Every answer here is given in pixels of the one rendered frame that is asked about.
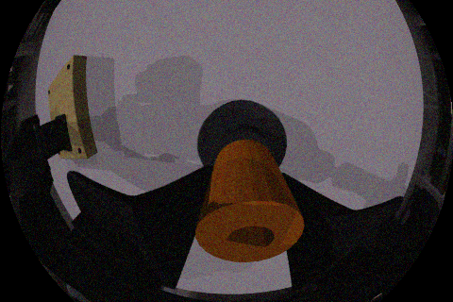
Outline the orange knob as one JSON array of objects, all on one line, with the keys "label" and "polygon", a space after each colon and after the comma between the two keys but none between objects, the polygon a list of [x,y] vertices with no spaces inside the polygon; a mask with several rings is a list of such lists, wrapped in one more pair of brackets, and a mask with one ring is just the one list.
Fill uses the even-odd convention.
[{"label": "orange knob", "polygon": [[244,263],[269,260],[301,237],[301,210],[263,144],[241,140],[224,147],[208,186],[195,237],[212,256]]}]

